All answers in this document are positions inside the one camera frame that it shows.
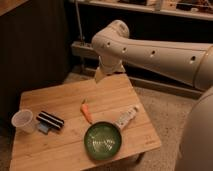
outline floor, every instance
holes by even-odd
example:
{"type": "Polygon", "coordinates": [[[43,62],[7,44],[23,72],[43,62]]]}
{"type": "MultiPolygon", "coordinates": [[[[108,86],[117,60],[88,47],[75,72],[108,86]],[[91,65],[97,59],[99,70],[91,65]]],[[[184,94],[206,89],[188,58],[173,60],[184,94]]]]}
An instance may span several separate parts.
{"type": "MultiPolygon", "coordinates": [[[[64,83],[91,79],[91,77],[70,73],[64,83]]],[[[178,144],[186,122],[187,114],[195,99],[184,98],[159,91],[134,87],[162,141],[162,147],[146,152],[142,161],[135,164],[137,156],[92,169],[91,171],[173,171],[178,144]]],[[[9,170],[12,138],[0,137],[0,171],[9,170]]]]}

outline wooden table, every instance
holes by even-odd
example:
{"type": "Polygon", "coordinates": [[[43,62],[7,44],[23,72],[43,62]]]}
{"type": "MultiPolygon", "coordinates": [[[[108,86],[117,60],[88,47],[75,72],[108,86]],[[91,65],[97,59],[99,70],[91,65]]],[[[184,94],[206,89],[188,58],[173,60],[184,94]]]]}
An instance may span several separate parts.
{"type": "Polygon", "coordinates": [[[84,170],[160,147],[161,141],[125,74],[107,77],[100,83],[87,80],[24,92],[20,108],[36,116],[41,110],[65,120],[61,132],[26,134],[16,130],[10,170],[84,170]],[[115,122],[131,106],[139,113],[122,131],[122,146],[112,159],[96,162],[86,154],[83,138],[90,124],[80,112],[87,100],[94,122],[115,122]]]}

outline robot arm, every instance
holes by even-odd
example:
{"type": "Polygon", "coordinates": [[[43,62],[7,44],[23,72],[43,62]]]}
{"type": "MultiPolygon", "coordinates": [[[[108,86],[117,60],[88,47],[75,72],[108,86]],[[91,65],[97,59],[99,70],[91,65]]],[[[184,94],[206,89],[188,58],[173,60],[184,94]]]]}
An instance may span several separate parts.
{"type": "Polygon", "coordinates": [[[98,75],[122,72],[122,60],[181,81],[200,90],[213,83],[213,46],[204,43],[143,41],[129,39],[129,29],[115,20],[92,39],[100,55],[98,75]]]}
{"type": "Polygon", "coordinates": [[[207,90],[192,108],[183,132],[175,171],[213,170],[213,46],[128,39],[129,29],[113,21],[92,39],[100,55],[96,79],[124,71],[122,60],[200,90],[207,90]]]}

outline plastic cup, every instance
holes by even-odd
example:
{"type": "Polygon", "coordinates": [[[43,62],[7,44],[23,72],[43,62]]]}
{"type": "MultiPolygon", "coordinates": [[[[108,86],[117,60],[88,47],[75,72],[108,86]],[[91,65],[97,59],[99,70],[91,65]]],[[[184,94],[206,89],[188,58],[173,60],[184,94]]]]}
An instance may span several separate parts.
{"type": "Polygon", "coordinates": [[[16,112],[12,117],[12,125],[27,133],[32,133],[36,129],[36,123],[33,118],[33,112],[28,109],[22,109],[16,112]]]}

